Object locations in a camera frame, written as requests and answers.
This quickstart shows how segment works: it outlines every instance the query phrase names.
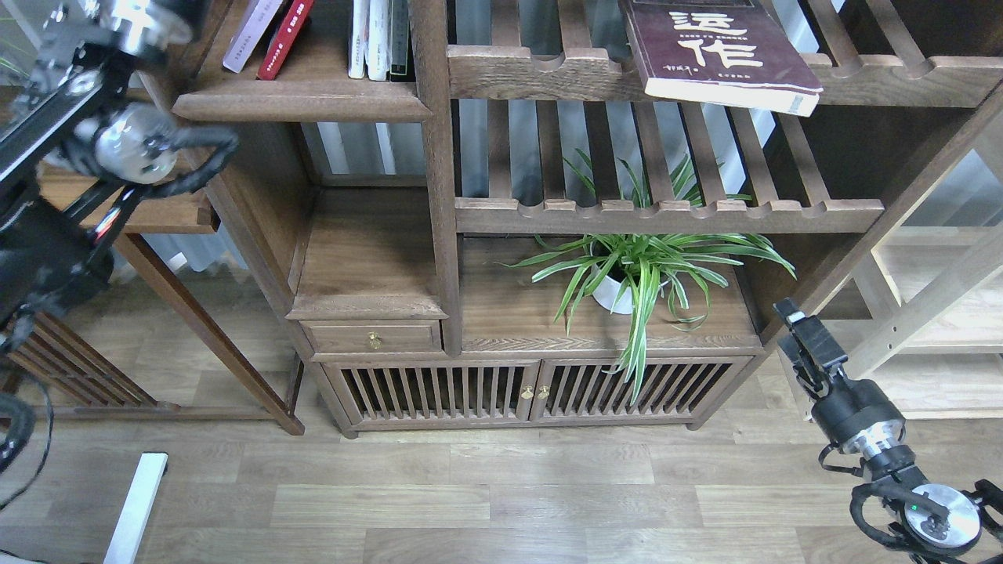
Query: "brass knob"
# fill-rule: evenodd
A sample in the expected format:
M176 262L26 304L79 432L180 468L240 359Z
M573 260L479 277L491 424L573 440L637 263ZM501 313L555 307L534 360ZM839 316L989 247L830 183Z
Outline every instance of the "brass knob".
M369 333L369 348L373 350L383 348L383 340L379 338L379 335L375 331Z

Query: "black cable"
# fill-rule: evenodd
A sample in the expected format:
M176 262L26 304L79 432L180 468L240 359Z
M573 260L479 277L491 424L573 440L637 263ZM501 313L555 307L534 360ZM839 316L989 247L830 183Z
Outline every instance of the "black cable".
M35 377L32 376L31 374L25 373L24 376L27 377L32 382L34 382L34 384L38 386L38 389L42 390L42 395L45 396L45 417L48 419L48 426L47 426L48 431L45 438L45 450L42 451L42 460L38 462L38 468L35 470L35 475L32 476L31 479L28 480L28 483L25 484L23 487L21 487L20 490L14 492L3 503L0 503L0 511L6 509L7 506L11 504L11 502L19 498L21 494L28 491L28 488L30 488L31 485L35 483L35 480L38 479L38 475L42 473L42 469L45 467L45 461L48 460L49 458L49 448L52 447L52 419L54 413L52 409L52 398L49 397L49 390L45 387L45 385L42 382L35 379Z

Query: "wooden rack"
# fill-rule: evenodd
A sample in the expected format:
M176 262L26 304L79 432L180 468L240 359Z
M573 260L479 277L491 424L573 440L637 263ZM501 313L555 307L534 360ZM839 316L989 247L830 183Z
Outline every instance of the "wooden rack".
M829 196L800 122L776 115L780 135L793 155L800 181L797 199L777 196L767 159L746 109L728 108L733 140L749 177L750 204L729 200L718 172L710 132L700 104L679 103L685 138L696 168L706 206L675 199L670 167L652 102L634 102L634 125L643 156L643 174L654 205L641 209L617 193L616 159L604 102L585 102L589 151L598 190L596 198L573 201L564 194L564 152L557 104L537 102L543 184L522 201L512 197L508 154L508 110L488 106L488 197L457 198L457 231L464 233L854 233L867 231L881 215L879 200L837 200Z
M806 311L820 309L853 266L897 227L1003 107L997 88L1003 58L996 56L1003 48L1003 15L989 3L850 0L837 13L824 0L803 0L798 5L822 46L820 53L803 55L825 88L821 105L810 118L774 117L777 126L765 148L749 112L729 110L749 179L743 192L752 201L745 203L723 194L699 105L680 104L707 202L692 208L670 196L669 169L654 131L654 100L642 93L633 62L612 60L605 49L593 47L584 2L556 2L562 48L544 56L521 46L517 0L492 0L491 45L450 44L450 4L412 0L417 82L401 84L345 77L351 4L346 0L318 2L314 27L277 81L253 79L260 57L241 74L227 73L219 61L242 5L218 0L215 33L189 48L178 59L176 80L162 85L161 99L170 103L177 97L173 107L183 116L249 121L235 124L242 134L241 155L208 194L300 356L313 359L307 371L347 437L398 426L629 420L698 428L775 345L782 323L770 304L790 296ZM967 24L965 33L953 32L959 23ZM171 92L180 96L166 95ZM488 105L486 198L457 197L452 106L457 98L471 97L487 99ZM507 165L507 100L516 98L538 100L544 177L540 189L523 201L513 198ZM590 138L596 139L589 150L603 178L615 171L603 102L632 102L656 202L652 208L638 210L609 194L576 202L562 193L555 100L586 102ZM280 123L313 120L421 122L424 182L409 196L337 189L315 205L309 166L301 161L301 133ZM677 382L686 386L683 393L698 390L691 397L701 400L683 399L680 405L682 396L663 392L636 416L619 416L615 408L607 412L609 404L601 401L594 413L595 398L585 391L595 393L604 384L587 375L569 384L579 391L562 397L565 403L540 399L541 386L551 385L540 379L546 374L558 380L589 374L615 357L619 321L583 306L576 328L566 335L560 322L551 323L558 303L554 292L560 289L531 285L528 272L497 264L534 253L532 241L496 235L736 231L770 234L797 267L798 278L791 280L772 265L747 264L726 273L733 283L719 292L721 305L699 331L681 334L668 326L669 319L649 326L653 359L728 366L712 371L717 375L710 379ZM428 399L430 388L411 387L418 374L408 367L469 375L467 387L457 388L460 397L466 389L466 398L438 401L440 416ZM507 398L512 407L512 390L494 383L493 375L510 367L532 380L525 385L533 386L535 399L522 411L506 408ZM371 383L377 376L391 378L396 391L384 381L377 399ZM432 379L421 381L433 386ZM482 388L488 382L490 389ZM665 389L674 385L660 383ZM447 404L462 416L446 417Z

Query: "white book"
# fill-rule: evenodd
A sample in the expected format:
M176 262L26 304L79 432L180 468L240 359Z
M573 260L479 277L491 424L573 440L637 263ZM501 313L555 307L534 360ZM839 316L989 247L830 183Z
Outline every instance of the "white book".
M354 0L352 4L352 44L348 53L348 76L366 75L366 49L369 43L369 0Z
M386 80L390 71L390 0L369 2L369 45L366 67L370 80Z
M223 66L234 72L244 69L254 48L261 42L275 14L282 6L282 0L250 0L244 11L241 25L230 41L230 47L223 56Z

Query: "drawer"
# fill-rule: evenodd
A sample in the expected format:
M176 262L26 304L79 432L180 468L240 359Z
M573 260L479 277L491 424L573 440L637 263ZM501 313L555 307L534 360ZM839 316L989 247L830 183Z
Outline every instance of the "drawer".
M303 321L318 354L442 350L437 319Z

